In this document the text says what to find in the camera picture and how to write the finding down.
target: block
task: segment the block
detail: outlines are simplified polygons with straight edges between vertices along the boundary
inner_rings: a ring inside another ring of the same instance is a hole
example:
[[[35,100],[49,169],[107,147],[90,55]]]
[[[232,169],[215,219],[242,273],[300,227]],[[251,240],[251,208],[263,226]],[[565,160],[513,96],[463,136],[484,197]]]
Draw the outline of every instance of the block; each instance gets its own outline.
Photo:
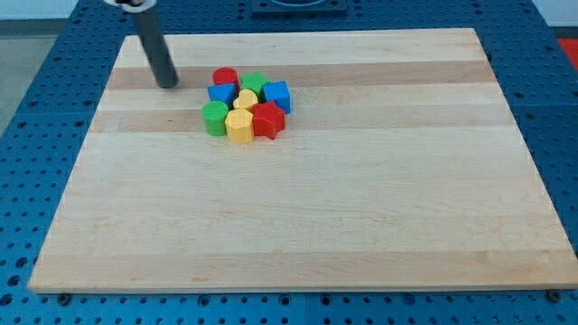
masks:
[[[221,136],[227,134],[225,119],[227,118],[227,104],[220,101],[210,101],[202,108],[202,119],[205,129],[210,135]]]
[[[265,100],[263,97],[263,86],[271,82],[271,80],[265,78],[261,71],[243,75],[241,80],[241,89],[251,89],[259,98],[259,101],[263,102]]]
[[[271,82],[263,86],[265,101],[274,102],[284,110],[286,114],[291,113],[291,94],[284,81]]]
[[[285,129],[285,112],[270,100],[265,104],[255,105],[253,115],[253,132],[255,136],[266,136],[275,140],[277,133]]]
[[[207,88],[209,99],[227,104],[228,109],[233,109],[233,100],[237,96],[237,88],[234,83],[215,85]]]
[[[233,100],[233,108],[235,109],[246,109],[247,111],[253,113],[253,106],[258,104],[259,100],[256,94],[249,89],[242,89],[238,92],[237,99]]]
[[[229,111],[225,119],[228,138],[235,144],[253,141],[253,114],[246,109]]]
[[[228,83],[235,84],[238,91],[238,74],[231,67],[218,68],[213,72],[213,83],[215,85],[224,85]]]

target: red block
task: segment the red block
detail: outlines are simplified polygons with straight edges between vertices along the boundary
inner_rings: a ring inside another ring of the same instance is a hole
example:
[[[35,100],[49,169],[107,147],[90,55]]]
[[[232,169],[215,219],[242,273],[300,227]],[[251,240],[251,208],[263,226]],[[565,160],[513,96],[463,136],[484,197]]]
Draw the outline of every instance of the red block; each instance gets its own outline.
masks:
[[[277,133],[285,129],[285,112],[273,100],[253,106],[253,132],[255,136],[266,136],[275,140]]]
[[[570,58],[574,67],[578,70],[578,40],[575,39],[558,39],[560,45]]]
[[[238,75],[233,68],[218,68],[213,72],[213,82],[215,85],[234,83],[238,92]]]

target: wooden cutting board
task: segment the wooden cutting board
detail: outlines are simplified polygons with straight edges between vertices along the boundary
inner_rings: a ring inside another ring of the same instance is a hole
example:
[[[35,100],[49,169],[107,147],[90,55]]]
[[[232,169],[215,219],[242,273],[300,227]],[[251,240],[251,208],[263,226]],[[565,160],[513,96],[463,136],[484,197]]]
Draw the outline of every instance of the wooden cutting board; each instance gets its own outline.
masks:
[[[578,261],[472,29],[127,37],[38,293],[572,288]],[[204,132],[211,73],[284,79],[275,141]]]

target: yellow block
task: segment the yellow block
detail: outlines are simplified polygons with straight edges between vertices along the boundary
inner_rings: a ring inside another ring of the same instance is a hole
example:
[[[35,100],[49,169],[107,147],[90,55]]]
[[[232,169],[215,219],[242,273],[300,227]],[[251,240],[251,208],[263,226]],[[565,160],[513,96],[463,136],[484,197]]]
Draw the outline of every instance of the yellow block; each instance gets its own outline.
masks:
[[[246,109],[229,111],[225,119],[228,138],[235,144],[253,141],[253,114]]]
[[[238,92],[237,99],[233,100],[233,108],[244,108],[247,111],[253,113],[253,105],[257,104],[258,102],[259,99],[257,99],[256,94],[252,90],[242,89]]]

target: red star block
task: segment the red star block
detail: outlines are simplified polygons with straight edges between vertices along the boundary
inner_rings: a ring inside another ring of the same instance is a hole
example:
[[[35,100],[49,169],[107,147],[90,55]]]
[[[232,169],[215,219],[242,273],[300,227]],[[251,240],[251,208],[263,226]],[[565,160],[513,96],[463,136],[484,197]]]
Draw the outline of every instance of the red star block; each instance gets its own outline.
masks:
[[[277,133],[285,129],[285,112],[273,100],[254,105],[253,132],[255,136],[266,136],[275,140]]]
[[[215,85],[234,83],[238,91],[238,75],[233,68],[225,67],[216,69],[213,72],[213,82]]]

